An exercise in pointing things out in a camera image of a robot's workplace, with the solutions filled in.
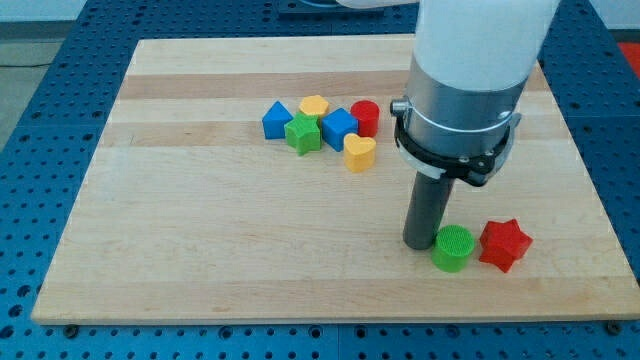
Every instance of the green cylinder block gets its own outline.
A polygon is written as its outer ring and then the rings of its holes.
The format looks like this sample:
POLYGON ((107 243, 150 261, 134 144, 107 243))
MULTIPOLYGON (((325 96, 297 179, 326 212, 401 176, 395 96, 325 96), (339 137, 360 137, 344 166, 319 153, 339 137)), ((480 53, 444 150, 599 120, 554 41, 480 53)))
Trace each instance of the green cylinder block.
POLYGON ((459 225, 448 225, 438 231, 431 260, 438 269, 458 272, 467 265, 476 242, 469 230, 459 225))

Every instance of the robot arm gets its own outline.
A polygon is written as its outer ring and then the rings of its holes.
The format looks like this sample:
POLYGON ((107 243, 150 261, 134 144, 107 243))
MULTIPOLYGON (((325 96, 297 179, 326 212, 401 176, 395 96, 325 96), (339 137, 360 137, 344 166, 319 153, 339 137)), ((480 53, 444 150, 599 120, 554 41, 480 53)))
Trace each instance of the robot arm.
MULTIPOLYGON (((366 8, 411 0, 338 0, 366 8)), ((453 181, 484 185, 506 161, 514 112, 559 0, 421 0, 396 143, 417 171, 404 229, 431 246, 453 181)))

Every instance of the blue cube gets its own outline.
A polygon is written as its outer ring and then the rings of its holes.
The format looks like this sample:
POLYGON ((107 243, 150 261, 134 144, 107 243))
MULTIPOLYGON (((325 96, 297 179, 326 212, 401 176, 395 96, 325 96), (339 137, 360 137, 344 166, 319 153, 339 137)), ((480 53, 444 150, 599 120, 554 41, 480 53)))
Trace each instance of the blue cube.
POLYGON ((358 119, 345 109, 338 109, 322 119, 322 138, 335 151, 344 149, 344 137, 358 133, 358 119))
POLYGON ((262 117, 262 127, 265 139, 284 139, 284 125, 291 121, 293 116, 287 109, 276 101, 269 111, 262 117))

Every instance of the red star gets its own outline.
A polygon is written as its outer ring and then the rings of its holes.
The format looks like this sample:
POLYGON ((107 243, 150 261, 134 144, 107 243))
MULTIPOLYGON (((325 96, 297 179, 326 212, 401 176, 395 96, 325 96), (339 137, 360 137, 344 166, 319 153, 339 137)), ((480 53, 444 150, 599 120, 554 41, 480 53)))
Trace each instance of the red star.
POLYGON ((514 261, 524 256, 532 242, 533 239, 520 230, 516 219, 505 223, 489 221, 480 236, 483 248, 480 261, 494 264, 506 273, 514 261))

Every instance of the blue pegboard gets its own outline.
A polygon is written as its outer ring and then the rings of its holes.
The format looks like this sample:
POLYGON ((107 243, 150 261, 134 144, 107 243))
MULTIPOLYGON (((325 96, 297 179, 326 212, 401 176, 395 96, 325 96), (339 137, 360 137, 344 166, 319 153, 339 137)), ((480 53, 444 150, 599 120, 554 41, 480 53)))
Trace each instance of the blue pegboard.
MULTIPOLYGON (((280 19, 276 7, 87 2, 0 155, 0 359, 640 358, 638 321, 81 327, 75 338, 34 324, 37 292, 139 39, 407 33, 417 10, 280 19)), ((587 0, 562 1, 540 60, 637 276, 640 82, 587 0)))

